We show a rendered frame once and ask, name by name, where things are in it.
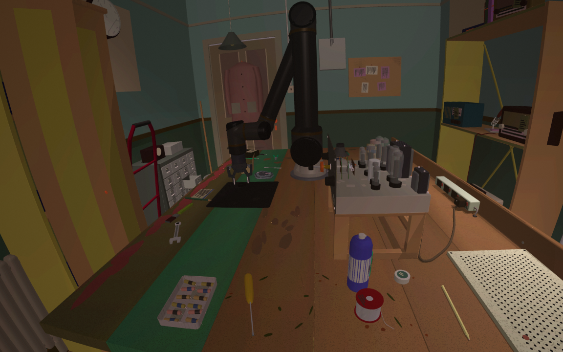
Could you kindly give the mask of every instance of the electrical outlet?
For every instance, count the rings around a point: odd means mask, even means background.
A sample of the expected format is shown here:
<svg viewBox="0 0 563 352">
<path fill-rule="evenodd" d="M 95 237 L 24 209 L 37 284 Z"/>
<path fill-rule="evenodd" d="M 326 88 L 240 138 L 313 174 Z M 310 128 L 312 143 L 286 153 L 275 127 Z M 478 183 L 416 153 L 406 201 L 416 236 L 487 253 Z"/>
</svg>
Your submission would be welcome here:
<svg viewBox="0 0 563 352">
<path fill-rule="evenodd" d="M 474 208 L 479 209 L 479 200 L 471 196 L 468 192 L 458 187 L 455 183 L 449 181 L 444 176 L 436 177 L 436 185 L 442 190 L 447 192 L 453 199 L 458 207 L 465 207 L 466 210 L 475 211 Z"/>
</svg>

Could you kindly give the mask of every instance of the box of resistors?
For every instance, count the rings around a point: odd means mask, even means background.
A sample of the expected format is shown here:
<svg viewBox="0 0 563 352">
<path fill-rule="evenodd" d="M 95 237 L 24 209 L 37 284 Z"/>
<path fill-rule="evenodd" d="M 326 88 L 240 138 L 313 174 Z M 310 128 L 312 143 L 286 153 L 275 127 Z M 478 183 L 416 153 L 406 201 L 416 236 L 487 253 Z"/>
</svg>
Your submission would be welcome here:
<svg viewBox="0 0 563 352">
<path fill-rule="evenodd" d="M 217 279 L 211 276 L 182 276 L 158 315 L 160 325 L 198 329 L 216 289 Z"/>
</svg>

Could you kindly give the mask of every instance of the lamp shade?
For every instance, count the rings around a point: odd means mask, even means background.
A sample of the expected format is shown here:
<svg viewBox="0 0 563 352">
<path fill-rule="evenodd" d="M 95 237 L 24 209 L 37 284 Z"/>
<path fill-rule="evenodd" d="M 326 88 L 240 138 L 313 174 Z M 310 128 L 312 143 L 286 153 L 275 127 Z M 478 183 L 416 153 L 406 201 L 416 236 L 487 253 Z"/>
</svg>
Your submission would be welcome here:
<svg viewBox="0 0 563 352">
<path fill-rule="evenodd" d="M 227 33 L 225 40 L 223 40 L 223 44 L 218 48 L 221 50 L 238 50 L 244 49 L 246 45 L 240 41 L 236 33 L 230 32 Z"/>
</svg>

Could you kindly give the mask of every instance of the blue bottle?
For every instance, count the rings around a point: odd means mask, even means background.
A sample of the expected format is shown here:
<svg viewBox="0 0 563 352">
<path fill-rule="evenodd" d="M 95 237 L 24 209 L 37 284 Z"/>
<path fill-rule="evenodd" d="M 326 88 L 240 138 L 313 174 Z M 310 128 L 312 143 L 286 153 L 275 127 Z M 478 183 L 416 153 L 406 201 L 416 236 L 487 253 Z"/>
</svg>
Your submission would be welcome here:
<svg viewBox="0 0 563 352">
<path fill-rule="evenodd" d="M 373 257 L 373 241 L 364 233 L 351 238 L 349 243 L 349 270 L 346 285 L 353 292 L 368 287 L 368 276 Z"/>
</svg>

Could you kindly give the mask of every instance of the corkboard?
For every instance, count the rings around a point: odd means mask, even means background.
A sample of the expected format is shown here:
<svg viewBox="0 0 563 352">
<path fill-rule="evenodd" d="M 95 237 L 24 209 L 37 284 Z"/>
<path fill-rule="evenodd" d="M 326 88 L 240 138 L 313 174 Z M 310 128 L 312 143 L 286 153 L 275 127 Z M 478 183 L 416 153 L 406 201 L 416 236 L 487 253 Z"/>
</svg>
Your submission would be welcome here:
<svg viewBox="0 0 563 352">
<path fill-rule="evenodd" d="M 377 74 L 369 74 L 367 66 L 377 66 Z M 388 75 L 382 78 L 382 68 L 388 67 Z M 355 76 L 355 69 L 364 69 L 364 76 Z M 368 83 L 368 91 L 362 92 L 362 83 Z M 379 90 L 379 83 L 385 83 Z M 350 58 L 349 98 L 362 96 L 401 96 L 401 58 Z"/>
</svg>

